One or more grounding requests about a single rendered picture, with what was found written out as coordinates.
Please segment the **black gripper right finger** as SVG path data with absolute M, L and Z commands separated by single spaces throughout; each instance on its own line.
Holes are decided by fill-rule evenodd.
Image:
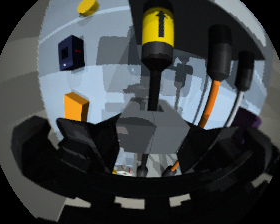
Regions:
M 207 153 L 211 151 L 216 144 L 217 140 L 230 139 L 230 137 L 236 136 L 237 131 L 240 131 L 240 127 L 221 127 L 213 129 L 203 129 L 193 125 L 187 121 L 189 127 L 188 135 L 185 136 L 183 144 L 177 152 L 177 160 L 179 160 L 181 175 L 184 173 L 195 172 L 193 167 L 199 164 L 199 161 L 203 160 Z

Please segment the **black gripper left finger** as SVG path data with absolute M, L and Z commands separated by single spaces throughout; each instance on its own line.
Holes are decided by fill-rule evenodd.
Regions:
M 65 139 L 88 144 L 103 165 L 105 172 L 112 173 L 119 156 L 120 144 L 116 133 L 116 121 L 120 115 L 111 116 L 99 124 L 56 117 L 56 124 Z

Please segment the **orange rectangular block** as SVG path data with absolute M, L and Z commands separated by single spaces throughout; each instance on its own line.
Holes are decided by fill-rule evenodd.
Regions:
M 75 92 L 64 93 L 64 116 L 65 119 L 87 121 L 89 101 Z

